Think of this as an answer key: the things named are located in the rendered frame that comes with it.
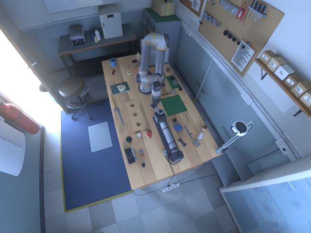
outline shelf bracket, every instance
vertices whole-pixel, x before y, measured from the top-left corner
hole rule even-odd
[[[262,68],[261,68],[261,80],[264,79],[264,77],[266,77],[267,73],[265,73],[264,75],[262,75]]]
[[[298,112],[296,112],[293,116],[295,117],[295,116],[297,116],[299,113],[302,113],[302,110],[301,110],[301,109],[299,109]]]

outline green cabinet top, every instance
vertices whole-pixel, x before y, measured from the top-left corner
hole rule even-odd
[[[154,19],[156,23],[179,21],[180,19],[176,15],[171,16],[159,16],[152,8],[145,8],[148,14]]]

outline yellow mat border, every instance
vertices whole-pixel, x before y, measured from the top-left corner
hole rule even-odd
[[[80,206],[80,207],[77,207],[77,208],[74,208],[74,209],[71,209],[71,210],[66,210],[66,203],[65,203],[65,191],[64,191],[64,180],[63,180],[63,160],[62,160],[62,112],[60,111],[60,121],[59,121],[59,149],[60,149],[60,171],[61,171],[61,176],[62,176],[62,191],[63,191],[63,204],[64,204],[64,211],[65,213],[68,213],[68,212],[71,212],[71,211],[75,211],[75,210],[79,210],[79,209],[82,209],[82,208],[85,208],[85,207],[89,207],[91,205],[96,205],[96,204],[99,204],[101,202],[104,202],[104,201],[107,201],[107,200],[111,200],[113,198],[117,198],[117,197],[120,197],[120,196],[123,196],[125,194],[128,194],[128,193],[132,193],[133,190],[130,190],[126,193],[121,193],[119,195],[116,195],[116,196],[113,196],[113,197],[110,197],[110,198],[106,198],[104,200],[99,200],[97,202],[93,202],[91,204],[87,204],[87,205],[83,205],[83,206]]]

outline round stool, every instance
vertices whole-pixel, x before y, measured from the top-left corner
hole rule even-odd
[[[61,96],[65,97],[66,106],[71,109],[77,109],[71,116],[72,120],[74,120],[74,116],[82,108],[84,108],[88,118],[92,120],[85,107],[92,98],[92,92],[89,88],[85,87],[85,85],[83,78],[78,76],[65,78],[59,85],[58,91]]]

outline dark green book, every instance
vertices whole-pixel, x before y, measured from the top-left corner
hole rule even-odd
[[[123,83],[119,83],[119,84],[115,84],[110,86],[112,94],[113,95],[117,95],[120,93],[124,93],[130,90],[130,88],[128,87],[127,82],[123,82]]]

